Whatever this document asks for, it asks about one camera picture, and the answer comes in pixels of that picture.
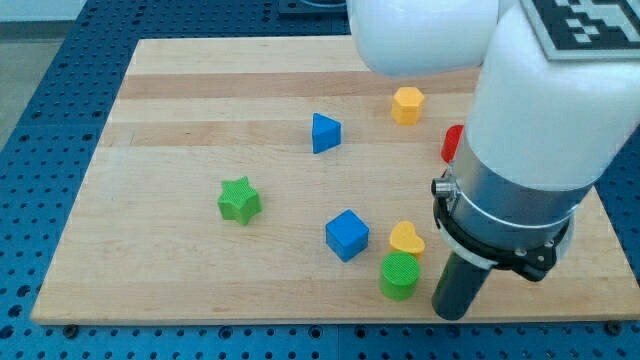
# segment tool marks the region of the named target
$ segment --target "wooden table surface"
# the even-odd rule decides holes
[[[430,298],[449,249],[430,182],[478,69],[409,80],[368,71],[349,37],[142,40],[62,234],[32,318],[41,324],[442,322]],[[415,126],[393,92],[426,95]],[[311,117],[343,144],[311,152]],[[223,221],[221,181],[249,177],[263,212]],[[369,247],[342,263],[324,225],[353,209]],[[416,294],[378,289],[393,226],[427,242]],[[494,271],[463,322],[637,319],[640,292],[592,191],[565,259],[541,283]]]

